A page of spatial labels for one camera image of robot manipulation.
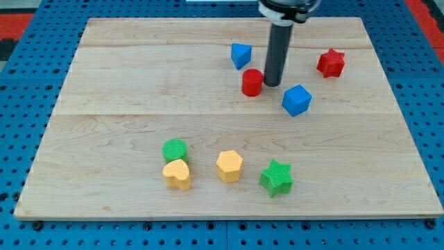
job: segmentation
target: toy block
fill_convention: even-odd
[[[284,93],[282,106],[288,113],[295,117],[307,111],[311,101],[311,95],[303,86],[297,85]]]
[[[187,145],[181,139],[171,139],[165,142],[162,153],[166,164],[178,159],[182,159],[188,164]]]
[[[191,187],[189,168],[182,159],[173,160],[166,164],[162,174],[165,177],[166,186],[170,188],[177,187],[181,190],[188,190]]]
[[[291,165],[281,164],[272,159],[270,167],[261,173],[259,184],[266,188],[271,198],[277,194],[290,193],[293,179],[290,176]]]
[[[345,53],[339,53],[330,49],[319,58],[317,70],[322,72],[324,78],[330,76],[339,77],[345,65],[344,56]]]
[[[248,97],[255,97],[262,91],[264,75],[258,69],[247,69],[242,75],[242,92]]]
[[[217,176],[224,183],[238,181],[243,163],[243,158],[236,151],[223,151],[219,154],[216,162]]]
[[[252,46],[247,44],[231,44],[231,60],[233,61],[237,70],[251,60]]]

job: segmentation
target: wood grain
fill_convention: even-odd
[[[295,26],[284,80],[241,93],[230,45],[254,45],[266,19],[90,19],[15,209],[22,220],[381,219],[444,211],[359,18]],[[340,78],[316,71],[330,47]],[[283,92],[303,84],[308,112]],[[189,147],[190,190],[162,176],[162,145]],[[244,158],[239,182],[216,175],[221,151]],[[259,186],[275,158],[292,165],[288,195]]]

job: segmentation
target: yellow hexagon block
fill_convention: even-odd
[[[166,185],[170,188],[178,187],[188,190],[191,187],[191,178],[187,163],[182,160],[173,160],[162,170]]]
[[[216,162],[217,176],[224,183],[238,181],[241,176],[243,163],[243,158],[236,151],[222,151]]]

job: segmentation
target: blue cube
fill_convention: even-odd
[[[246,44],[231,44],[231,60],[237,70],[240,70],[243,66],[251,60],[251,45]]]
[[[282,106],[292,117],[307,111],[310,105],[311,95],[303,86],[297,85],[285,91]]]

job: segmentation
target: green star block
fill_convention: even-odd
[[[187,145],[181,139],[171,139],[162,147],[165,163],[182,159],[188,164]]]
[[[272,159],[270,167],[261,173],[259,184],[268,190],[271,198],[275,195],[290,193],[293,179],[290,176],[291,165],[280,164]]]

